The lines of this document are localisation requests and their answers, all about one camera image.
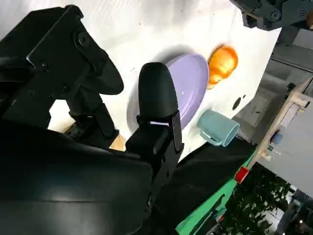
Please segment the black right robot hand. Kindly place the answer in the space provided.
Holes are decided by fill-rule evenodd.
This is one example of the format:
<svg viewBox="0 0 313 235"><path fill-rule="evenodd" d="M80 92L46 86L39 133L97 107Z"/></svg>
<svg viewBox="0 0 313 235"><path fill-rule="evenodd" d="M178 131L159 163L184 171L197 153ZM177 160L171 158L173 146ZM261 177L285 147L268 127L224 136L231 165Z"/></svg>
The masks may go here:
<svg viewBox="0 0 313 235"><path fill-rule="evenodd" d="M76 5L30 12L0 43L0 232L174 235L155 200L184 149L170 72L139 75L126 150L101 95L123 80Z"/></svg>

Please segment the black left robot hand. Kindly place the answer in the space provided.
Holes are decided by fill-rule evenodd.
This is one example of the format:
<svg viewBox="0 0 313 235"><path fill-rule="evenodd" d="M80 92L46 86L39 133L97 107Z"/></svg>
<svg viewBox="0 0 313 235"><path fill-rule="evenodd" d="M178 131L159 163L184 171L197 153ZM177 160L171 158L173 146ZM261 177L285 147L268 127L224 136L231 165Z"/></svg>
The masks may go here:
<svg viewBox="0 0 313 235"><path fill-rule="evenodd" d="M313 2L311 0L232 0L242 13L243 24L264 31L285 26L313 29Z"/></svg>

